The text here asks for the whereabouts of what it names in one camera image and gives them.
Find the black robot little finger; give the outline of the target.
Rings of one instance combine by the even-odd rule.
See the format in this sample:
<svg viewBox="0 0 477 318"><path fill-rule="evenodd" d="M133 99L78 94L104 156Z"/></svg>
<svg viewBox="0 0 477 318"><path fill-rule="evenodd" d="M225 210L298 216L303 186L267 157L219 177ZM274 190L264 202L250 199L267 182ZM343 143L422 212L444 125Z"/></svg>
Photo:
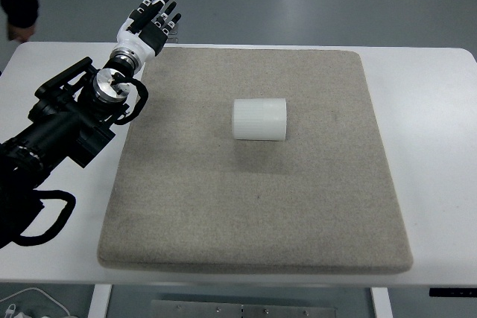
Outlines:
<svg viewBox="0 0 477 318"><path fill-rule="evenodd" d="M181 18L181 14L177 13L171 19L166 21L164 25L162 26L162 32L165 35L176 35L177 34L176 27L180 18Z"/></svg>

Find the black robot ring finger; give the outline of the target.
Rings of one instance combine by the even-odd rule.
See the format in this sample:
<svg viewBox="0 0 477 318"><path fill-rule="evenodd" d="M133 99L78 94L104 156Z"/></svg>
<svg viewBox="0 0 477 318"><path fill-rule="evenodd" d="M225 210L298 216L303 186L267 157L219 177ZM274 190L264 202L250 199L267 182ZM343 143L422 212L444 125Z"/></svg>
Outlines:
<svg viewBox="0 0 477 318"><path fill-rule="evenodd" d="M173 20L170 15L172 14L172 11L175 9L176 5L177 3L175 1L170 3L164 10L158 12L158 14L153 18L152 22L160 28L169 22L175 23L176 20Z"/></svg>

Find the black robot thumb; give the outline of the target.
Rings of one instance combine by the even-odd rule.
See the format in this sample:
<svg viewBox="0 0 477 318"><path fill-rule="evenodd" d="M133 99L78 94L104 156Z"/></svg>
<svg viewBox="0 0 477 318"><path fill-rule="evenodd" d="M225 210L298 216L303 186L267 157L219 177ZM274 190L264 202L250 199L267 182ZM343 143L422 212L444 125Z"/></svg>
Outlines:
<svg viewBox="0 0 477 318"><path fill-rule="evenodd" d="M130 25L130 32L137 34L140 32L160 11L161 2L150 3Z"/></svg>

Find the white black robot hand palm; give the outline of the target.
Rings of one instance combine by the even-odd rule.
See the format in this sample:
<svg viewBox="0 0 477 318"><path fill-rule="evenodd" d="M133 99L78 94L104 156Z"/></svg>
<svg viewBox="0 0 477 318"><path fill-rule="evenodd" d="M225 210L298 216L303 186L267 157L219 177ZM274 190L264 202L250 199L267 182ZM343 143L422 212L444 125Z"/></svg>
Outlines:
<svg viewBox="0 0 477 318"><path fill-rule="evenodd" d="M161 52L168 36L154 23L151 23L153 31L151 34L145 32L146 40L143 40L139 37L141 31L138 34L133 34L128 30L132 23L132 19L127 19L119 28L116 37L117 44L112 50L111 58L124 55L129 57L133 63L146 63Z"/></svg>

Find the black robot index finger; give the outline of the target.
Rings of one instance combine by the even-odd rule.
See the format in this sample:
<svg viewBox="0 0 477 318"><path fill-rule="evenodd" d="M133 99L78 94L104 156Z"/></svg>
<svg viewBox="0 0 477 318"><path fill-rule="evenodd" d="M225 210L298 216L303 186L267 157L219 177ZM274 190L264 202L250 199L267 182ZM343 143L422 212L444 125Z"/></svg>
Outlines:
<svg viewBox="0 0 477 318"><path fill-rule="evenodd" d="M140 5L134 9L131 14L130 14L130 18L132 20L135 20L137 19L140 15L142 15L148 8L149 6L151 5L153 0L143 0Z"/></svg>

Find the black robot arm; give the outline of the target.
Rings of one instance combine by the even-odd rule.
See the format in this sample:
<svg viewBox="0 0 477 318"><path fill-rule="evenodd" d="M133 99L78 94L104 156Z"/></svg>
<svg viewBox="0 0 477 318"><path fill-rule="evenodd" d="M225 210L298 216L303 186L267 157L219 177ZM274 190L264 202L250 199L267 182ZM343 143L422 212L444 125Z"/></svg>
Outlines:
<svg viewBox="0 0 477 318"><path fill-rule="evenodd" d="M173 0L143 0L120 27L102 69L85 57L35 92L31 125L1 144L1 245L44 244L76 204L65 191L39 186L66 158L86 167L114 138L113 125L135 119L148 100L136 74L163 49L180 20Z"/></svg>

